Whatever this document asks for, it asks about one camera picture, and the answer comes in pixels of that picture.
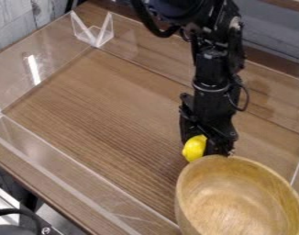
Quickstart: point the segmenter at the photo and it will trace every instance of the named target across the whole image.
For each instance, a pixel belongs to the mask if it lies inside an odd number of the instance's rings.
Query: wooden bowl
[[[241,157],[188,165],[175,214],[184,235],[299,235],[299,195],[271,169]]]

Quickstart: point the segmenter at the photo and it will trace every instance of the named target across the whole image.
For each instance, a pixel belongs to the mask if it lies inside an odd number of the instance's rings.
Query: bowl rim
[[[204,161],[210,161],[212,159],[235,159],[237,161],[241,161],[241,162],[249,162],[251,164],[255,164],[257,166],[259,166],[267,173],[270,173],[275,178],[279,179],[279,181],[282,182],[282,184],[285,184],[286,187],[289,187],[291,193],[293,193],[293,196],[294,198],[297,199],[297,202],[298,202],[298,206],[299,206],[299,194],[297,192],[297,190],[291,187],[291,184],[289,183],[289,181],[285,179],[285,177],[275,171],[273,170],[269,166],[266,166],[265,164],[262,164],[261,162],[257,162],[257,161],[253,161],[250,160],[249,158],[246,157],[241,157],[241,156],[231,156],[231,157],[226,157],[226,156],[222,156],[222,155],[208,155],[208,156],[204,156],[202,157],[200,159],[198,159],[196,161],[194,161],[192,163],[190,163],[187,165],[187,167],[183,169],[180,175],[179,175],[179,178],[178,178],[178,182],[176,182],[176,188],[175,188],[175,197],[176,197],[176,204],[179,205],[179,208],[180,210],[183,211],[186,217],[187,217],[187,213],[186,211],[183,210],[184,207],[184,200],[183,200],[183,189],[182,189],[182,185],[183,185],[183,182],[186,180],[186,176],[187,176],[187,173],[188,171],[196,167],[196,165],[200,165],[202,162]]]

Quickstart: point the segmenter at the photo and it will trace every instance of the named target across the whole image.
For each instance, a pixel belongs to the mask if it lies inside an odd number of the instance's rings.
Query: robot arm
[[[237,75],[246,59],[239,8],[233,0],[147,0],[146,4],[131,0],[131,3],[143,24],[158,37],[167,38],[179,31],[191,43],[195,94],[180,96],[182,141],[187,144],[203,136],[207,142],[200,156],[229,156],[238,140],[233,116],[249,104],[249,91]],[[167,30],[159,29],[151,15],[171,25]],[[239,107],[242,89],[247,94],[245,107]]]

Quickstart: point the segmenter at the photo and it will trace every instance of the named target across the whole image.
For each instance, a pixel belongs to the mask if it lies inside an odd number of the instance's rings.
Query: wooden table
[[[104,14],[92,3],[78,12],[92,24]],[[66,23],[54,22],[62,30]],[[142,35],[150,37],[146,29]],[[183,79],[167,79],[172,72],[154,73],[111,55],[107,51],[118,46],[116,40],[106,51],[86,50],[4,112],[68,157],[46,151],[42,141],[36,144],[14,128],[18,147],[35,157],[32,163],[23,161],[0,145],[0,166],[92,234],[128,234],[98,213],[103,188],[96,173],[174,222],[176,178],[187,165],[180,156],[178,107],[179,94],[192,92],[191,78],[184,72],[176,74]],[[162,41],[151,51],[147,42],[139,43],[146,53],[138,60],[151,63],[151,58],[170,56],[179,66],[187,62],[186,48],[179,54]],[[168,60],[162,65],[168,68]],[[234,119],[241,133],[237,154],[265,163],[290,180],[299,162],[299,79],[254,62],[247,62],[242,75],[253,88],[253,102],[249,112]]]

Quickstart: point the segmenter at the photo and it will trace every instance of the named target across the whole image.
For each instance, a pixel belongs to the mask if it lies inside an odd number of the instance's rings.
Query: yellow ball
[[[188,162],[194,162],[203,157],[206,144],[207,138],[203,135],[195,136],[187,141],[183,149],[183,155]]]

